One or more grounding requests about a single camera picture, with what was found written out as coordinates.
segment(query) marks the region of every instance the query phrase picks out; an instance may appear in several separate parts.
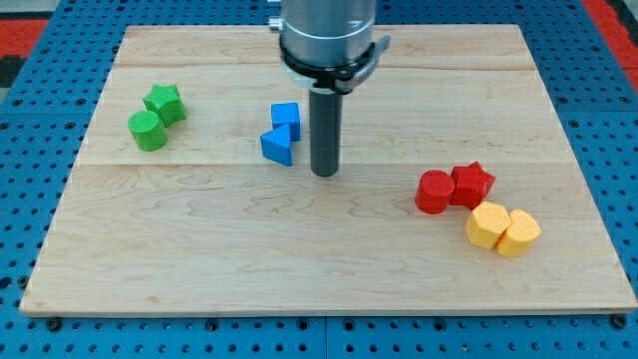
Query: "green star block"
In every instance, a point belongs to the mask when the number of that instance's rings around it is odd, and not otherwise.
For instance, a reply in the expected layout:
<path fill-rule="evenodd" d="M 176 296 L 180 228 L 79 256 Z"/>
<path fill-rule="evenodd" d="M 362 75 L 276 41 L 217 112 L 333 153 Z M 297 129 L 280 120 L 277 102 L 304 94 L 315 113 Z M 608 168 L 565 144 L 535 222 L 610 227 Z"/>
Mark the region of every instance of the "green star block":
<path fill-rule="evenodd" d="M 144 105 L 147 110 L 158 114 L 164 127 L 186 118 L 176 85 L 153 85 L 151 93 L 144 97 Z"/>
<path fill-rule="evenodd" d="M 159 150 L 167 140 L 160 117 L 151 111 L 139 111 L 132 115 L 129 131 L 142 151 Z"/>

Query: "wooden board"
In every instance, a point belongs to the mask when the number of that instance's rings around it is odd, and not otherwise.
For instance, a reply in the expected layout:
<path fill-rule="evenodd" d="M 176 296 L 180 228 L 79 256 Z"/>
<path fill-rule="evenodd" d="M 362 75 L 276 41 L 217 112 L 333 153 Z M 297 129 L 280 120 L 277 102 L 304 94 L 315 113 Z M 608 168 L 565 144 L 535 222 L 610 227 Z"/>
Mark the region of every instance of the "wooden board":
<path fill-rule="evenodd" d="M 625 312 L 636 299 L 516 26 L 384 26 L 381 66 L 344 102 L 343 165 L 309 169 L 307 95 L 262 27 L 131 27 L 21 302 L 33 316 Z M 160 151 L 126 122 L 153 83 L 188 120 Z M 292 168 L 261 156 L 296 101 Z M 469 211 L 414 205 L 423 171 L 481 161 L 490 200 L 544 234 L 505 258 Z"/>

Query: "blue block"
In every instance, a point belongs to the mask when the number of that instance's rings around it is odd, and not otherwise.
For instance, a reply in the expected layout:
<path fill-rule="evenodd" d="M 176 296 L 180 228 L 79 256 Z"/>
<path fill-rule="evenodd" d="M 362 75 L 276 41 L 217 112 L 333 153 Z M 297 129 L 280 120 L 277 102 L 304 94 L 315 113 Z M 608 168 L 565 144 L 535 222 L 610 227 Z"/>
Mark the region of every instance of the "blue block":
<path fill-rule="evenodd" d="M 272 118 L 273 129 L 283 125 L 289 125 L 290 140 L 292 142 L 301 140 L 301 118 L 299 117 L 299 105 L 296 103 L 273 104 L 270 106 L 270 116 Z"/>
<path fill-rule="evenodd" d="M 261 135 L 263 156 L 288 167 L 292 166 L 290 143 L 290 126 L 288 124 Z"/>

